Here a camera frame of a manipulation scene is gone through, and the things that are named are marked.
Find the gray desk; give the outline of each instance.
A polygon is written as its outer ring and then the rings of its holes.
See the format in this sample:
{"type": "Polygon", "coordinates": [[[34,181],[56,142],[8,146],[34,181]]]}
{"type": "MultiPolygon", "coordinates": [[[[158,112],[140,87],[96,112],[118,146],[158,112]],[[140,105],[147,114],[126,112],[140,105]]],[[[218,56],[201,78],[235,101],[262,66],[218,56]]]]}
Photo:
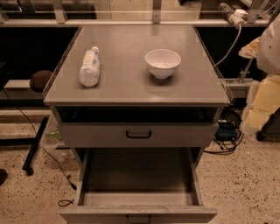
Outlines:
{"type": "Polygon", "coordinates": [[[75,208],[68,223],[208,222],[195,167],[229,99],[188,25],[84,26],[47,96],[66,145],[80,156],[75,208]],[[101,77],[83,87],[84,53],[98,46],[101,77]],[[155,79],[145,54],[177,52],[178,71],[155,79]]]}

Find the white cord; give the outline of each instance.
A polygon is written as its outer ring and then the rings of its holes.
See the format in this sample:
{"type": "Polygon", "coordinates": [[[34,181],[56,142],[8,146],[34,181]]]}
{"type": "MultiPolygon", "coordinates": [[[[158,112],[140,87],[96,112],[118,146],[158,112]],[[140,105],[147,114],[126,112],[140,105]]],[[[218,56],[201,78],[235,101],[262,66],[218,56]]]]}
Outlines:
{"type": "Polygon", "coordinates": [[[257,18],[262,17],[265,13],[270,11],[273,7],[275,7],[279,3],[279,0],[277,0],[269,9],[267,9],[265,12],[263,12],[261,15],[259,15],[257,18]]]}
{"type": "Polygon", "coordinates": [[[238,40],[238,38],[239,38],[241,32],[242,32],[242,25],[239,24],[239,31],[238,31],[238,33],[237,33],[237,36],[236,36],[235,40],[234,40],[234,43],[233,43],[233,44],[231,45],[231,47],[229,48],[227,54],[226,54],[218,63],[216,63],[213,67],[217,67],[224,59],[227,58],[227,56],[228,56],[228,55],[230,54],[230,52],[233,50],[233,48],[234,48],[234,46],[235,46],[235,44],[236,44],[236,42],[237,42],[237,40],[238,40]]]}

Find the green object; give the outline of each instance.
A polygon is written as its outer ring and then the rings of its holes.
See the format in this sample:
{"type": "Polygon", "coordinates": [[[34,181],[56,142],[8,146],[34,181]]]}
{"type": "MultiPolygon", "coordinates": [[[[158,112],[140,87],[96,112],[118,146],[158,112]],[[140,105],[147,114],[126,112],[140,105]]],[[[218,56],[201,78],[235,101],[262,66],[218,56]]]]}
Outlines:
{"type": "Polygon", "coordinates": [[[46,136],[48,137],[48,138],[57,138],[57,139],[59,139],[60,141],[62,141],[63,139],[62,139],[62,136],[61,136],[61,134],[60,134],[60,132],[56,129],[55,131],[53,131],[53,132],[50,132],[50,133],[48,133],[48,134],[46,134],[46,136]]]}

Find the drawer front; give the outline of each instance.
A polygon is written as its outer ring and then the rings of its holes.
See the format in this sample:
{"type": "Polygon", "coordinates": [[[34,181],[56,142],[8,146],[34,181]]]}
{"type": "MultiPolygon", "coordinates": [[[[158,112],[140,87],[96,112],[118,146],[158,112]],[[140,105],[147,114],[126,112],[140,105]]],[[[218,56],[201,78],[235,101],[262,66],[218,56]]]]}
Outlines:
{"type": "Polygon", "coordinates": [[[207,147],[218,124],[63,123],[58,128],[69,147],[207,147]]]}
{"type": "Polygon", "coordinates": [[[203,206],[190,149],[87,150],[74,202],[60,212],[69,224],[208,223],[217,214],[203,206]]]}

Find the floor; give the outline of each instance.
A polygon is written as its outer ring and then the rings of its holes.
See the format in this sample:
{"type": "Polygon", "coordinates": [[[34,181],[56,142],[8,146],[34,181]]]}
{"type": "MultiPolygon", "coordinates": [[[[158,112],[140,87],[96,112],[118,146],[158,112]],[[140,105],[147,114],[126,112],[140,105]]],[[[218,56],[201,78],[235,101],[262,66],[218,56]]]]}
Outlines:
{"type": "MultiPolygon", "coordinates": [[[[47,109],[22,110],[36,130],[42,117],[50,115],[47,109]]],[[[16,108],[2,108],[0,121],[1,137],[34,136],[32,126],[16,108]]],[[[59,160],[75,184],[79,166],[73,155],[58,153],[53,149],[54,143],[49,143],[48,147],[46,141],[46,136],[43,136],[41,144],[45,150],[59,160]]],[[[206,149],[220,151],[214,142],[206,149]]],[[[0,147],[0,168],[9,173],[0,186],[0,224],[66,224],[59,215],[63,208],[58,206],[58,202],[72,200],[75,190],[41,147],[31,165],[34,174],[27,176],[22,166],[28,150],[28,146],[0,147]]],[[[258,142],[254,136],[245,136],[233,154],[218,156],[205,153],[197,168],[199,186],[205,207],[218,211],[209,223],[280,223],[279,161],[279,137],[268,137],[258,142]]]]}

